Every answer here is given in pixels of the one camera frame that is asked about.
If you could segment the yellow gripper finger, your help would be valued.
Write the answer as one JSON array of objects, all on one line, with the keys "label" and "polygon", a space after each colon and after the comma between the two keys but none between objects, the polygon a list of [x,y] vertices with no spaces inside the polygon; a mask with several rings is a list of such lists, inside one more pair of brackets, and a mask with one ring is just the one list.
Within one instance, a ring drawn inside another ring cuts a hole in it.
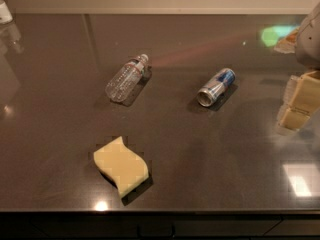
[{"label": "yellow gripper finger", "polygon": [[309,115],[292,110],[287,105],[282,105],[277,116],[277,124],[282,128],[297,131],[301,129],[309,119]]}]

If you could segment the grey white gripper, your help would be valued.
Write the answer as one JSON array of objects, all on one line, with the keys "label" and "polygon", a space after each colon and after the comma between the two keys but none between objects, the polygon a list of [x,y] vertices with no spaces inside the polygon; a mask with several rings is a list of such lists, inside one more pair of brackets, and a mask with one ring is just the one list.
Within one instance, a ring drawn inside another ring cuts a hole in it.
[{"label": "grey white gripper", "polygon": [[[302,21],[296,37],[297,61],[307,68],[320,68],[320,2]],[[284,103],[291,109],[313,114],[320,108],[320,71],[292,75],[287,83]]]}]

